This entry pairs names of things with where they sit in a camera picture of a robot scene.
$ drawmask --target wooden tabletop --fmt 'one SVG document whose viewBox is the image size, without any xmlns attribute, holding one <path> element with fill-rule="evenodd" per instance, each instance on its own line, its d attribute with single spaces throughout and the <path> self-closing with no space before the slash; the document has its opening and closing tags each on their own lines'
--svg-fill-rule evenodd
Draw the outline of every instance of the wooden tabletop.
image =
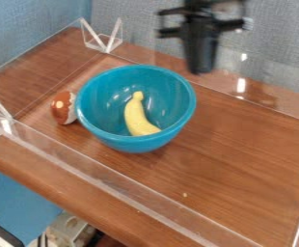
<svg viewBox="0 0 299 247">
<path fill-rule="evenodd" d="M 234 94 L 230 86 L 223 87 L 225 94 L 205 87 L 222 78 L 233 83 L 237 75 L 217 71 L 205 83 L 186 72 L 181 60 L 159 54 L 161 66 L 167 61 L 170 69 L 197 82 L 197 113 L 163 148 L 122 153 L 107 148 L 79 123 L 60 126 L 51 117 L 55 92 L 78 93 L 93 76 L 131 63 L 89 50 L 78 39 L 79 31 L 67 30 L 0 71 L 0 100 L 16 119 L 258 244 L 291 246 L 299 225 L 299 120 L 270 109 L 278 106 L 263 87 L 271 86 L 246 79 L 247 99 L 257 104 L 250 103 L 227 95 Z M 145 53 L 139 49 L 126 44 L 117 55 L 134 50 L 142 61 L 146 49 Z M 89 62 L 71 74 L 82 61 Z M 279 98 L 299 97 L 285 89 L 279 92 Z M 258 105 L 261 98 L 266 107 Z M 78 163 L 74 167 L 85 169 Z M 127 246 L 201 246 L 4 137 L 0 171 Z"/>
</svg>

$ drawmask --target yellow banana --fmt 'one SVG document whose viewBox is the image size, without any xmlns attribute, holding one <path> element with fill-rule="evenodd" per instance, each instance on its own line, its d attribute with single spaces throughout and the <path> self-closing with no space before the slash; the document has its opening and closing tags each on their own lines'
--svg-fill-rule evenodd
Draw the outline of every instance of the yellow banana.
<svg viewBox="0 0 299 247">
<path fill-rule="evenodd" d="M 133 99 L 126 105 L 125 109 L 125 118 L 127 127 L 131 135 L 150 135 L 161 132 L 162 130 L 154 126 L 146 119 L 145 109 L 142 105 L 142 100 L 145 95 L 142 91 L 138 91 L 133 94 Z"/>
</svg>

